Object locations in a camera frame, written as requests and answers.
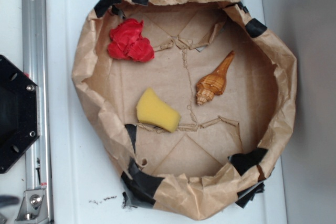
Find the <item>spiral shell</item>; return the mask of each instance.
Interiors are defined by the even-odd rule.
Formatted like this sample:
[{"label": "spiral shell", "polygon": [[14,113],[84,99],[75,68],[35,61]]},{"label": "spiral shell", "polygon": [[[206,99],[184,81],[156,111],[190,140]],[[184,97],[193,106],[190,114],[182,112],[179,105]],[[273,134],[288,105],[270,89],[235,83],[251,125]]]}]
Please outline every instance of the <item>spiral shell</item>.
[{"label": "spiral shell", "polygon": [[196,85],[198,105],[211,101],[215,95],[223,94],[226,88],[226,73],[234,56],[235,52],[231,51],[212,73],[198,81]]}]

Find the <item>metal bracket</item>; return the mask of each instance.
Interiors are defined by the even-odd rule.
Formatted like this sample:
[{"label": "metal bracket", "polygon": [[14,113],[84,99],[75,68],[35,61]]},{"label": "metal bracket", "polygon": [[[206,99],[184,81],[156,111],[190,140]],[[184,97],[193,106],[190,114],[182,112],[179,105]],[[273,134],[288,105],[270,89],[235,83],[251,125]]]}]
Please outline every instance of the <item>metal bracket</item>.
[{"label": "metal bracket", "polygon": [[16,224],[50,223],[45,190],[27,190],[15,220]]}]

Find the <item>crumpled brown paper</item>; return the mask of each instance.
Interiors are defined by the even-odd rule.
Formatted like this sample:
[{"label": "crumpled brown paper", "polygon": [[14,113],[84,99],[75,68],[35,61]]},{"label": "crumpled brown paper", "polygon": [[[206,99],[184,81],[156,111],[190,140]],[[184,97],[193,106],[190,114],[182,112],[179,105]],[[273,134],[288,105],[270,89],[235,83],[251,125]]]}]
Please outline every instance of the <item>crumpled brown paper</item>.
[{"label": "crumpled brown paper", "polygon": [[[144,20],[143,37],[155,50],[147,63],[108,56],[109,30],[122,19],[90,12],[83,26],[72,79],[82,107],[117,171],[134,159],[164,179],[154,208],[205,219],[238,199],[237,193],[267,178],[287,144],[295,118],[297,63],[269,29],[256,38],[240,0],[123,0],[127,18]],[[196,105],[196,83],[234,50],[223,95]],[[147,87],[182,116],[168,133],[138,124],[135,106]],[[138,125],[134,152],[125,124]],[[268,150],[242,176],[228,161],[256,147]]]}]

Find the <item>red crumpled paper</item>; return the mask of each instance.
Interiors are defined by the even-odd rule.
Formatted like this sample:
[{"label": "red crumpled paper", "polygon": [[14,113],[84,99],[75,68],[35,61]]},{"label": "red crumpled paper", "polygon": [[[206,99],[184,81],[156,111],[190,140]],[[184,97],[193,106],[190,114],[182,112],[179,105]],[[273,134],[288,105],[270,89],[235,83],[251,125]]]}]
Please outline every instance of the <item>red crumpled paper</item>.
[{"label": "red crumpled paper", "polygon": [[114,59],[146,62],[154,58],[154,50],[147,38],[141,36],[143,20],[126,19],[110,30],[112,42],[108,45],[109,55]]}]

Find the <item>sponge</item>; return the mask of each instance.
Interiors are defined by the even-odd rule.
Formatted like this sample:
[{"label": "sponge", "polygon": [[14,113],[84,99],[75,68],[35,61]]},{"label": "sponge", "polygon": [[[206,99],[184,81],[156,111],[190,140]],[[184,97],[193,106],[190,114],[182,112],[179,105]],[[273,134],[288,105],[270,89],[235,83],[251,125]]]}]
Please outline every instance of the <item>sponge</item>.
[{"label": "sponge", "polygon": [[140,97],[137,116],[140,123],[152,124],[174,132],[180,122],[180,114],[160,100],[152,88],[147,88]]}]

